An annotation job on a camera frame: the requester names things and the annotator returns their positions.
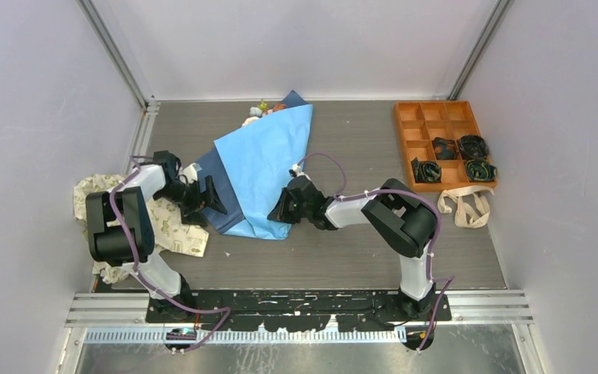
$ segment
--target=beige patterned cloth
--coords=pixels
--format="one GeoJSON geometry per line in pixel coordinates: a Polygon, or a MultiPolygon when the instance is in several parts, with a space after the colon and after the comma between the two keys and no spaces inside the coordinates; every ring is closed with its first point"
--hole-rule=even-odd
{"type": "MultiPolygon", "coordinates": [[[[86,196],[115,187],[125,177],[121,175],[92,175],[79,182],[74,188],[74,217],[86,223],[86,196]]],[[[166,199],[149,200],[148,214],[155,234],[155,252],[166,249],[185,255],[203,257],[209,234],[200,226],[182,224],[178,206],[166,199]]],[[[128,274],[107,263],[93,264],[93,273],[102,274],[105,283],[112,284],[125,279],[128,274]]]]}

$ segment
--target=blue cloth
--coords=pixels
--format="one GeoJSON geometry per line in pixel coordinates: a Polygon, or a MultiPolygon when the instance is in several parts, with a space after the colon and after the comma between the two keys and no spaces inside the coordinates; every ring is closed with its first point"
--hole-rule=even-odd
{"type": "Polygon", "coordinates": [[[267,215],[290,181],[288,170],[306,154],[312,105],[286,108],[214,142],[239,202],[244,220],[227,235],[285,239],[290,225],[267,215]]]}
{"type": "MultiPolygon", "coordinates": [[[[283,100],[281,100],[281,103],[286,105],[286,110],[308,104],[308,102],[301,98],[301,96],[295,91],[291,91],[283,100]]],[[[294,160],[292,164],[300,160],[303,156],[304,154],[294,160]]],[[[241,228],[237,228],[232,232],[228,232],[237,224],[241,224],[243,228],[248,228],[248,226],[245,222],[242,222],[244,220],[244,212],[242,212],[240,204],[237,201],[234,188],[230,183],[230,179],[226,173],[226,168],[223,166],[223,162],[219,156],[219,152],[216,150],[216,147],[212,148],[210,152],[202,155],[196,162],[202,168],[202,170],[198,173],[201,185],[205,185],[205,177],[207,175],[212,175],[216,192],[219,194],[221,202],[226,207],[228,212],[227,214],[222,214],[210,208],[205,208],[203,213],[206,215],[211,225],[214,226],[215,229],[221,234],[251,236],[251,232],[249,230],[242,230],[241,228]]]]}

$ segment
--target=white wall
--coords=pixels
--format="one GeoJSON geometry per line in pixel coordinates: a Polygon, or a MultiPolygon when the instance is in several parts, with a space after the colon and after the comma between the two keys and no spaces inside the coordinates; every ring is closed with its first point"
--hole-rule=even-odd
{"type": "Polygon", "coordinates": [[[100,0],[97,5],[160,100],[259,99],[292,89],[305,97],[407,99],[450,93],[495,2],[100,0]]]}
{"type": "Polygon", "coordinates": [[[58,364],[90,286],[72,187],[122,171],[139,114],[75,1],[0,2],[0,373],[58,364]]]}
{"type": "Polygon", "coordinates": [[[463,98],[499,167],[504,274],[553,372],[598,372],[598,2],[515,2],[463,98]]]}

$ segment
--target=small toy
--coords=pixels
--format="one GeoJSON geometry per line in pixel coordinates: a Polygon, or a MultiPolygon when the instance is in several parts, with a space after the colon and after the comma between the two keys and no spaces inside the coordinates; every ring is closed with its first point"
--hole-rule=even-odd
{"type": "Polygon", "coordinates": [[[264,112],[267,111],[269,105],[267,105],[267,103],[264,100],[260,100],[260,105],[258,105],[258,108],[264,112]]]}
{"type": "Polygon", "coordinates": [[[287,106],[283,103],[278,103],[276,105],[274,105],[274,108],[272,109],[273,111],[282,111],[283,109],[285,109],[287,106]]]}
{"type": "Polygon", "coordinates": [[[251,107],[248,111],[249,117],[262,117],[262,109],[258,107],[251,107]]]}
{"type": "Polygon", "coordinates": [[[244,123],[241,124],[241,127],[244,127],[246,125],[249,125],[257,120],[259,120],[260,117],[256,117],[256,116],[251,116],[249,118],[246,118],[246,120],[244,120],[244,123]]]}

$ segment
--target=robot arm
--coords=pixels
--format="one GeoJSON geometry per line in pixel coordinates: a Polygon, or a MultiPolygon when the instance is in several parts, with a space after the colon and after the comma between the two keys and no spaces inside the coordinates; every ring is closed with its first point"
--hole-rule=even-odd
{"type": "Polygon", "coordinates": [[[212,177],[205,179],[205,191],[201,192],[197,165],[189,165],[180,174],[180,160],[168,151],[155,152],[151,162],[140,165],[138,172],[130,175],[122,189],[115,193],[115,203],[122,212],[129,231],[134,238],[139,257],[138,266],[132,248],[120,226],[108,223],[116,221],[111,209],[110,191],[91,193],[86,197],[86,224],[90,255],[94,260],[119,266],[141,282],[160,313],[168,313],[175,319],[186,318],[186,312],[175,308],[158,291],[180,302],[193,306],[191,289],[186,280],[173,271],[158,253],[154,253],[154,231],[146,201],[150,198],[166,198],[179,205],[183,224],[207,225],[201,210],[205,207],[226,213],[213,186],[212,177]]]}
{"type": "Polygon", "coordinates": [[[420,201],[400,193],[411,192],[402,182],[389,179],[368,196],[352,200],[324,197],[310,178],[296,171],[279,202],[269,214],[272,221],[297,224],[307,218],[320,230],[337,230],[351,224],[372,224],[399,254],[402,280],[399,289],[406,296],[403,309],[410,318],[429,313],[434,283],[427,276],[427,245],[436,229],[436,216],[420,201]]]}

